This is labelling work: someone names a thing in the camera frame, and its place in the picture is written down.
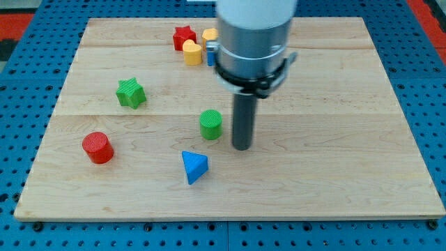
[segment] blue triangular block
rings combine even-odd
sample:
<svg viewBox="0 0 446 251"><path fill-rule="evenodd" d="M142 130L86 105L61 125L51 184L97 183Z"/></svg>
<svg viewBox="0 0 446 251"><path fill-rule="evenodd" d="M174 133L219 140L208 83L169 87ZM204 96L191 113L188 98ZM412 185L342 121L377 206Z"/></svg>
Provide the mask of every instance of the blue triangular block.
<svg viewBox="0 0 446 251"><path fill-rule="evenodd" d="M198 153L183 151L184 167L186 169L187 182L192 185L198 178L208 171L208 156Z"/></svg>

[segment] green cylinder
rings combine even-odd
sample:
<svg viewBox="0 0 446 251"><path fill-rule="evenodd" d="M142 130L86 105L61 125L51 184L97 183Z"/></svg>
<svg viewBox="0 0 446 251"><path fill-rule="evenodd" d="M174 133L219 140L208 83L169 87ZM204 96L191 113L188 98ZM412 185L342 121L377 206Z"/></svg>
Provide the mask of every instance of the green cylinder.
<svg viewBox="0 0 446 251"><path fill-rule="evenodd" d="M218 139L223 133L222 115L214 109L209 109L200 115L200 133L207 140Z"/></svg>

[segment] red cylinder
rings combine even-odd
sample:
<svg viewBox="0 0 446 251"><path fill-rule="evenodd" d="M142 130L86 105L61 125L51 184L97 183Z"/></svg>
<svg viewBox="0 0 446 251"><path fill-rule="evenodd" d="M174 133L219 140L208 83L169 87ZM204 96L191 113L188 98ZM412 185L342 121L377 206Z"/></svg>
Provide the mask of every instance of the red cylinder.
<svg viewBox="0 0 446 251"><path fill-rule="evenodd" d="M92 132L85 136L82 142L82 148L95 164L106 163L114 154L109 139L102 132Z"/></svg>

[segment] yellow cylinder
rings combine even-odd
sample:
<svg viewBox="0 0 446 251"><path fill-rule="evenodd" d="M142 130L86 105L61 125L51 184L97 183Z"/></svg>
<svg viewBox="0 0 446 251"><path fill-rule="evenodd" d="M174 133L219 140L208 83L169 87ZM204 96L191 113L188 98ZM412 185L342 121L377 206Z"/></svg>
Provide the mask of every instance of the yellow cylinder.
<svg viewBox="0 0 446 251"><path fill-rule="evenodd" d="M201 38L203 39L203 50L206 51L206 41L217 40L218 30L216 28L205 29Z"/></svg>
<svg viewBox="0 0 446 251"><path fill-rule="evenodd" d="M201 59L201 45L196 44L193 40L186 40L183 43L184 62L186 66L197 66L203 62Z"/></svg>

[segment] wood grain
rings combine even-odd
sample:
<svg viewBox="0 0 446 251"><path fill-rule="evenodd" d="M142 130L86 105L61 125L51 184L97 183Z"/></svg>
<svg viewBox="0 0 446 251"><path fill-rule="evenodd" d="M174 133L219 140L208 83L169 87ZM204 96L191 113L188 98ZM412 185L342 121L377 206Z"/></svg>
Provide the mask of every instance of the wood grain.
<svg viewBox="0 0 446 251"><path fill-rule="evenodd" d="M231 146L231 94L211 68L184 66L175 26L213 19L92 19L15 216L23 221L377 220L446 214L360 18L296 18L285 85L259 102L252 148ZM148 101L114 95L136 76ZM218 109L224 134L198 117ZM94 165L85 135L115 150ZM181 151L210 157L194 185Z"/></svg>

